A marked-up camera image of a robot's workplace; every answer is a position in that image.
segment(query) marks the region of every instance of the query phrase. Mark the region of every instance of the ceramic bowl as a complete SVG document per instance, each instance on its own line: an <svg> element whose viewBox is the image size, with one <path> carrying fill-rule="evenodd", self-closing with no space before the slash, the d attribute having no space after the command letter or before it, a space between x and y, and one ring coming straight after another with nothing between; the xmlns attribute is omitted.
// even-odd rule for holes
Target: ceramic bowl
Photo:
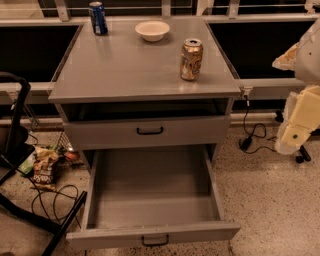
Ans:
<svg viewBox="0 0 320 256"><path fill-rule="evenodd" d="M136 32L149 42L160 41L169 30L170 26L162 21L145 21L136 26Z"/></svg>

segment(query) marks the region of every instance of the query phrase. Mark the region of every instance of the drawer handle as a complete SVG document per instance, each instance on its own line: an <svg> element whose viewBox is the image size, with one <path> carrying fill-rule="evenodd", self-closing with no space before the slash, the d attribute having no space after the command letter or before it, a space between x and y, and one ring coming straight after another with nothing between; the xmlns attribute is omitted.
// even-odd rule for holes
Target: drawer handle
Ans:
<svg viewBox="0 0 320 256"><path fill-rule="evenodd" d="M166 235L166 241L164 241L163 243L157 243L157 244L147 244L144 241L144 236L142 236L141 237L141 243L145 247L165 246L165 245L167 245L169 243L169 235L168 234Z"/></svg>
<svg viewBox="0 0 320 256"><path fill-rule="evenodd" d="M159 129L154 130L154 131L143 131L142 129L140 129L139 127L137 128L137 133L139 135L158 135L163 133L164 128L161 126Z"/></svg>

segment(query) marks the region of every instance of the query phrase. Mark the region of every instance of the speckled floor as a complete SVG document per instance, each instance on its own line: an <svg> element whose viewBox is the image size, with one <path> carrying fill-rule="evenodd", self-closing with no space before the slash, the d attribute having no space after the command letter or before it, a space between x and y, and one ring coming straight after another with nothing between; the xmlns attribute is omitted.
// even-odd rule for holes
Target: speckled floor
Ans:
<svg viewBox="0 0 320 256"><path fill-rule="evenodd" d="M267 131L269 138L276 135L277 128L270 126ZM54 143L59 136L58 133L34 135L40 144ZM255 154L241 152L238 142L244 137L242 127L230 128L214 169L225 218L241 225L241 230L231 242L84 252L72 248L63 237L53 255L319 255L319 138L313 138L305 144L312 161L297 164L294 156L279 155L267 149L261 149ZM272 141L255 138L250 150L259 146L272 147L272 144ZM86 190L88 173L84 167L74 168L64 164L57 174L57 189L66 184L74 184L79 191ZM36 191L29 187L29 181L16 174L0 187L0 192L17 205L30 210ZM57 212L63 215L63 211L71 205L70 200L60 198L57 201ZM44 202L48 209L52 207L52 195L48 195ZM77 228L77 223L74 222L70 229ZM41 255L51 238L52 235L48 232L16 220L0 208L0 255Z"/></svg>

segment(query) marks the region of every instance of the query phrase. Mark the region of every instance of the soda can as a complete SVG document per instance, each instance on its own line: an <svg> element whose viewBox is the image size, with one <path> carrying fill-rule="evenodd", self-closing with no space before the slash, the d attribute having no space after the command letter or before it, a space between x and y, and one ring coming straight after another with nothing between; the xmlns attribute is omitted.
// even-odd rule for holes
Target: soda can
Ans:
<svg viewBox="0 0 320 256"><path fill-rule="evenodd" d="M89 15L91 17L93 32L96 35L108 33L104 7L101 2L89 3Z"/></svg>
<svg viewBox="0 0 320 256"><path fill-rule="evenodd" d="M192 81L200 75L203 45L199 39L188 38L181 49L180 76Z"/></svg>

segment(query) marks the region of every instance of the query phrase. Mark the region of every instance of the metal cabinet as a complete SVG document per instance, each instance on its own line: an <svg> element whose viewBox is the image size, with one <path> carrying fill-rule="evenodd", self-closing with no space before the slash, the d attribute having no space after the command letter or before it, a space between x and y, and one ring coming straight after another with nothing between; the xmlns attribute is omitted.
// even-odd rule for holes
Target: metal cabinet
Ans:
<svg viewBox="0 0 320 256"><path fill-rule="evenodd" d="M79 249L231 239L240 226L224 220L212 167L239 88L203 20L166 20L174 32L154 44L133 32L138 22L113 21L99 38L84 27L49 98L91 175L82 229L67 239ZM206 47L196 82L178 73L189 36ZM90 45L130 58L117 66ZM93 66L75 63L90 54Z"/></svg>

